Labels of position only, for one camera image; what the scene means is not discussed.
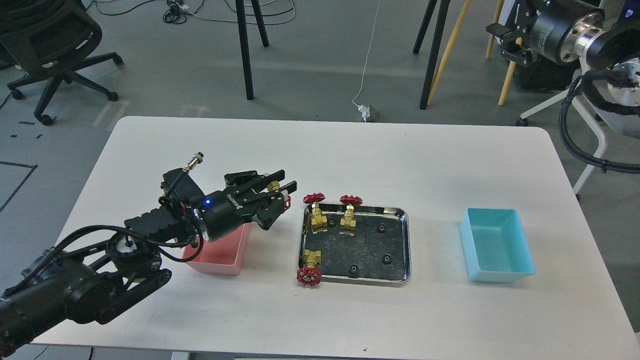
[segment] light blue bin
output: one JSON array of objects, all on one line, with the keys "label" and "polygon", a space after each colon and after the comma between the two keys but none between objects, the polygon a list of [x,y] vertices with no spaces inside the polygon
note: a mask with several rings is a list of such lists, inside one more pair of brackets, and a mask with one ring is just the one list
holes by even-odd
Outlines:
[{"label": "light blue bin", "polygon": [[536,273],[515,210],[468,208],[460,236],[472,281],[514,282]]}]

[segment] pink plastic container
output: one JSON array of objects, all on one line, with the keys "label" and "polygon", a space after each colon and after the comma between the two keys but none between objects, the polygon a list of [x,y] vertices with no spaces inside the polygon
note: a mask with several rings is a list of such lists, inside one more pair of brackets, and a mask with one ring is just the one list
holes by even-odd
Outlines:
[{"label": "pink plastic container", "polygon": [[[242,270],[244,253],[251,232],[251,223],[243,224],[233,233],[210,243],[205,241],[200,255],[187,262],[198,272],[237,276]],[[186,247],[182,257],[193,255],[197,248]]]}]

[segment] metal tray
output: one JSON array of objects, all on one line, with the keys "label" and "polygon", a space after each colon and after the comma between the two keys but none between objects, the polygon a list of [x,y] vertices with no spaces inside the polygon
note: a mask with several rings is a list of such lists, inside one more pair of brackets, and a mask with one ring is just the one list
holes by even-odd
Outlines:
[{"label": "metal tray", "polygon": [[[305,208],[298,268],[305,249],[322,251],[318,270],[322,281],[399,285],[411,276],[407,214],[388,206],[355,206],[356,229],[340,230],[346,205],[318,203],[329,223],[326,231],[312,232],[311,205]],[[350,271],[352,266],[357,271]]]}]

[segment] black hose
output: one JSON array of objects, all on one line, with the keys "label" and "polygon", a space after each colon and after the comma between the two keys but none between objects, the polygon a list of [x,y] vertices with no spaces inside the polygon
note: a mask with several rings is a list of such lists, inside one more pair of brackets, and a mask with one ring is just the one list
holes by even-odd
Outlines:
[{"label": "black hose", "polygon": [[582,83],[580,83],[580,81],[583,80],[585,77],[587,79],[587,82],[589,83],[589,81],[592,81],[594,79],[599,79],[600,76],[609,76],[609,78],[611,78],[611,76],[615,76],[613,74],[608,74],[608,75],[599,74],[602,71],[608,71],[608,70],[598,70],[597,71],[598,73],[596,73],[595,71],[593,72],[592,71],[593,70],[587,71],[584,73],[584,75],[579,76],[571,84],[571,86],[569,87],[569,92],[567,93],[567,96],[563,100],[562,108],[560,109],[560,117],[558,119],[558,124],[560,127],[560,135],[562,136],[562,142],[564,144],[564,147],[566,147],[566,149],[569,150],[569,152],[572,155],[574,155],[576,158],[580,159],[581,161],[589,165],[593,165],[594,167],[601,168],[602,172],[613,170],[616,172],[623,172],[626,174],[640,174],[640,164],[618,163],[615,161],[596,158],[595,156],[592,156],[586,153],[584,150],[578,147],[578,145],[576,145],[571,139],[571,137],[569,136],[569,131],[566,128],[566,114],[569,110],[569,106],[571,105],[571,102],[573,101],[573,98],[582,90]]}]

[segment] black robotic arm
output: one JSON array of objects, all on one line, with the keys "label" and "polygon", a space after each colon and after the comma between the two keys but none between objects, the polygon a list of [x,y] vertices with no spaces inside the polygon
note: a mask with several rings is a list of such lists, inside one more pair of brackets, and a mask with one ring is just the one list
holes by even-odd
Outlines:
[{"label": "black robotic arm", "polygon": [[[284,170],[225,175],[224,190],[205,195],[189,177],[202,162],[195,154],[184,168],[164,174],[160,206],[125,220],[125,227],[87,226],[46,250],[22,272],[24,279],[0,297],[0,359],[14,353],[63,320],[105,324],[142,301],[171,279],[160,269],[161,255],[186,262],[195,259],[204,241],[214,241],[240,225],[256,222],[268,230],[286,210],[296,182],[280,186]],[[67,252],[82,236],[108,230],[108,240]],[[163,247],[197,247],[190,257],[176,258]],[[86,265],[85,258],[102,254]],[[98,272],[108,263],[114,272]]]}]

